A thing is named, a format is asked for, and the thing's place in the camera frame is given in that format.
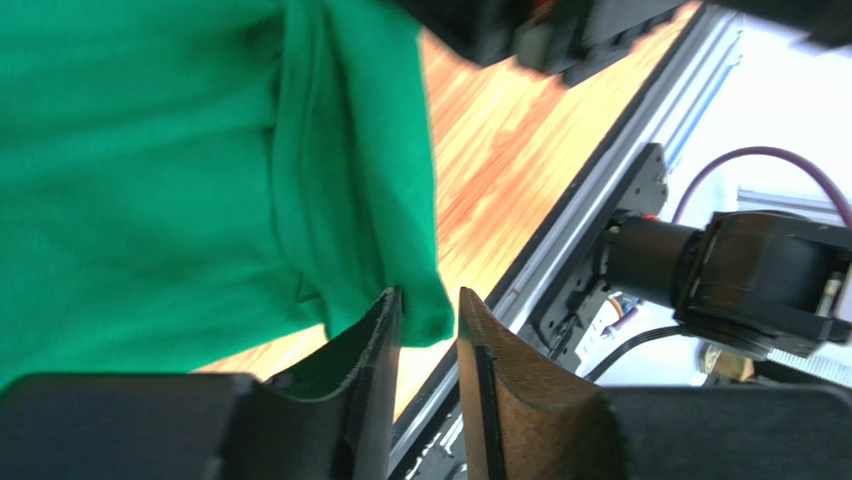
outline black cable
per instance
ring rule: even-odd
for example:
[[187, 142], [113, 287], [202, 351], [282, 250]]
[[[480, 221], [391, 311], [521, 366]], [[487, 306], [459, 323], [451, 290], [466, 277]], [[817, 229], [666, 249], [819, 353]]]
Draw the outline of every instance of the black cable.
[[598, 364], [591, 372], [587, 373], [583, 379], [588, 380], [590, 382], [597, 381], [601, 377], [601, 375], [606, 372], [609, 367], [611, 367], [615, 362], [618, 361], [619, 358], [623, 357], [625, 353], [633, 350], [634, 348], [642, 345], [643, 343], [647, 343], [653, 340], [659, 340], [661, 338], [671, 337], [674, 335], [681, 335], [685, 332], [684, 328], [680, 325], [676, 327], [663, 327], [656, 328], [654, 330], [649, 330], [645, 333], [640, 333], [630, 340], [619, 345], [612, 353], [610, 353], [606, 358], [603, 359], [601, 363]]

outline white wall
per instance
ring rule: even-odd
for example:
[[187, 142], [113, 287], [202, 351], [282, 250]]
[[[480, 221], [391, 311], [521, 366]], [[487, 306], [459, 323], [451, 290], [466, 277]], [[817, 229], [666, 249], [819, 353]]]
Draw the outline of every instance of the white wall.
[[[852, 49], [819, 53], [799, 40], [796, 32], [746, 20], [741, 63], [676, 159], [663, 219], [671, 218], [687, 184], [713, 158], [752, 145], [786, 148], [814, 161], [852, 197]], [[825, 198], [796, 167], [751, 157], [735, 160], [709, 177], [690, 202], [682, 223], [703, 228], [713, 211], [737, 210], [739, 188], [793, 198]], [[613, 341], [602, 344], [578, 373], [590, 370], [624, 340], [673, 324], [671, 310], [644, 308]], [[649, 343], [628, 353], [600, 383], [700, 384], [698, 350], [698, 340], [683, 337]]]

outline wooden surface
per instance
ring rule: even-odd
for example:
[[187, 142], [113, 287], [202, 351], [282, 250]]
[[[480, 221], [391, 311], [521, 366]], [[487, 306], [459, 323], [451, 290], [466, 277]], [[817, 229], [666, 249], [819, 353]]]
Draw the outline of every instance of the wooden surface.
[[[439, 263], [454, 304], [462, 286], [488, 295], [695, 8], [685, 6], [626, 59], [570, 90], [511, 61], [476, 69], [431, 35], [422, 36], [438, 175]], [[324, 342], [317, 326], [202, 370], [266, 378]], [[397, 415], [451, 345], [403, 349]]]

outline green cloth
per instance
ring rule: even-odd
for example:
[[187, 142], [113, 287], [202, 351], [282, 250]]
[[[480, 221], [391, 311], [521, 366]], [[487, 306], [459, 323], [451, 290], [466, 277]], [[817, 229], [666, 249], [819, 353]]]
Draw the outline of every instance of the green cloth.
[[186, 371], [405, 294], [452, 333], [415, 37], [380, 0], [0, 2], [0, 386]]

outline purple cable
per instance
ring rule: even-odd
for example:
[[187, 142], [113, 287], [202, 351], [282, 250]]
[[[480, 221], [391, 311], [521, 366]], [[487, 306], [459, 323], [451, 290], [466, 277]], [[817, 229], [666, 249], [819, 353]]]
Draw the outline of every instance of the purple cable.
[[674, 217], [672, 217], [672, 223], [680, 222], [683, 212], [686, 210], [686, 205], [689, 203], [692, 195], [695, 194], [695, 191], [698, 189], [698, 185], [700, 185], [713, 170], [716, 170], [723, 164], [735, 158], [749, 155], [766, 155], [769, 157], [780, 158], [781, 160], [786, 160], [804, 170], [805, 173], [816, 180], [819, 186], [825, 191], [826, 195], [828, 195], [831, 202], [834, 203], [834, 206], [837, 208], [837, 213], [840, 215], [840, 218], [843, 219], [843, 223], [846, 224], [846, 228], [852, 228], [852, 207], [849, 206], [849, 201], [846, 199], [846, 196], [843, 195], [843, 192], [840, 191], [837, 185], [828, 178], [828, 175], [805, 157], [797, 155], [789, 150], [776, 147], [738, 148], [710, 162], [710, 164], [704, 167], [695, 179], [692, 180], [689, 187], [687, 187], [686, 192], [683, 194], [683, 198], [681, 198], [680, 203], [677, 206], [677, 210], [675, 210]]
[[628, 310], [627, 313], [625, 313], [621, 318], [613, 322], [612, 325], [604, 328], [601, 332], [601, 336], [612, 336], [615, 334], [615, 332], [621, 330], [621, 327], [623, 327], [630, 320], [633, 320], [633, 317], [635, 317], [639, 313], [639, 307], [641, 307], [642, 305], [645, 305], [645, 300], [639, 299], [636, 302], [636, 305], [634, 305], [633, 308]]

